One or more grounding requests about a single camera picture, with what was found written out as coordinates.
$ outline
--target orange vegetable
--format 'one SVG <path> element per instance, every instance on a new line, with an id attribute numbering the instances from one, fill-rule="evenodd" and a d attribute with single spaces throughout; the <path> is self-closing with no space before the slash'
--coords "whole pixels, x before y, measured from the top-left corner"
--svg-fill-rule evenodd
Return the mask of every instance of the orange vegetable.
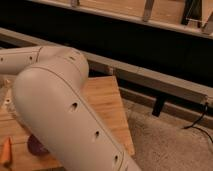
<path id="1" fill-rule="evenodd" d="M 2 147 L 2 152 L 0 156 L 0 164 L 3 166 L 9 166 L 12 162 L 12 153 L 11 153 L 11 139 L 8 137 Z"/>

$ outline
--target metal rail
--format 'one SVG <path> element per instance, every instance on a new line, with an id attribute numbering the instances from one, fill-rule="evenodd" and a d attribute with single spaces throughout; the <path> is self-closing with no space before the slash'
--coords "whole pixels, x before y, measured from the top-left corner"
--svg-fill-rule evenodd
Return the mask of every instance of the metal rail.
<path id="1" fill-rule="evenodd" d="M 3 28 L 0 28 L 0 40 L 13 44 L 17 47 L 23 47 L 23 45 L 58 45 L 53 42 Z M 206 102 L 209 102 L 209 105 L 213 106 L 213 88 L 211 87 L 109 59 L 100 55 L 85 51 L 82 52 L 87 57 L 90 69 L 92 70 L 109 75 L 113 74 L 120 79 L 171 94 L 198 104 L 205 104 Z"/>

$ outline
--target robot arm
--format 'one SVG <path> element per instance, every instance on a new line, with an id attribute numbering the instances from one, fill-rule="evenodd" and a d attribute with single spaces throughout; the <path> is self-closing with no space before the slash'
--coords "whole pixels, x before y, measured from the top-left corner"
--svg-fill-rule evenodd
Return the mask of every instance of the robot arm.
<path id="1" fill-rule="evenodd" d="M 77 50 L 1 50 L 0 73 L 17 74 L 13 103 L 21 120 L 67 170 L 140 171 L 81 95 L 88 64 Z"/>

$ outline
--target black cable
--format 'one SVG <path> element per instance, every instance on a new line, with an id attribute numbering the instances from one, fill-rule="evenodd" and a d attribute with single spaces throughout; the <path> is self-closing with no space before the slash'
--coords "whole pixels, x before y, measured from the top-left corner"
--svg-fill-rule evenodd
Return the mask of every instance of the black cable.
<path id="1" fill-rule="evenodd" d="M 206 132 L 206 131 L 204 131 L 203 129 L 201 129 L 201 128 L 195 126 L 195 125 L 196 125 L 198 122 L 200 122 L 200 121 L 203 119 L 203 117 L 207 114 L 208 107 L 209 107 L 209 106 L 208 106 L 208 103 L 206 103 L 204 107 L 205 107 L 205 109 L 204 109 L 203 114 L 202 114 L 196 121 L 194 121 L 191 125 L 185 126 L 185 127 L 183 127 L 183 129 L 189 129 L 189 128 L 197 129 L 197 130 L 199 130 L 199 131 L 205 133 L 205 134 L 209 137 L 209 139 L 211 140 L 211 142 L 212 142 L 212 144 L 213 144 L 213 138 L 209 135 L 209 133 Z"/>
<path id="2" fill-rule="evenodd" d="M 212 139 L 212 137 L 209 135 L 208 132 L 206 132 L 206 131 L 204 131 L 203 129 L 198 128 L 198 127 L 196 127 L 196 126 L 193 126 L 193 127 L 191 127 L 191 128 L 198 129 L 199 131 L 205 133 L 205 134 L 209 137 L 209 139 L 211 140 L 211 142 L 212 142 L 212 144 L 213 144 L 213 139 Z"/>
<path id="3" fill-rule="evenodd" d="M 203 119 L 203 117 L 206 115 L 206 113 L 207 113 L 207 111 L 208 111 L 208 107 L 209 107 L 209 106 L 208 106 L 208 103 L 206 103 L 204 107 L 205 107 L 205 109 L 204 109 L 203 114 L 202 114 L 196 121 L 194 121 L 194 122 L 192 123 L 192 125 L 185 126 L 184 129 L 192 128 L 194 125 L 196 125 L 198 122 L 200 122 L 200 121 Z"/>

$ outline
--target wooden cutting board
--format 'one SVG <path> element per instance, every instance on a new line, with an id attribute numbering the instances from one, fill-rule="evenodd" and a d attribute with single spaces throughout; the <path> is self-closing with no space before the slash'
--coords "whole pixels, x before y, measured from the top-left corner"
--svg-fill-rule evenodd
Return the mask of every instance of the wooden cutting board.
<path id="1" fill-rule="evenodd" d="M 11 91 L 7 91 L 5 101 L 10 98 L 10 94 Z M 113 76 L 90 78 L 85 84 L 83 94 L 118 141 L 124 145 L 130 155 L 133 155 L 134 147 L 116 78 Z M 4 139 L 8 136 L 12 139 L 13 171 L 61 166 L 51 155 L 36 157 L 28 152 L 26 142 L 29 132 L 8 113 L 6 103 L 3 103 L 0 108 L 0 151 Z"/>

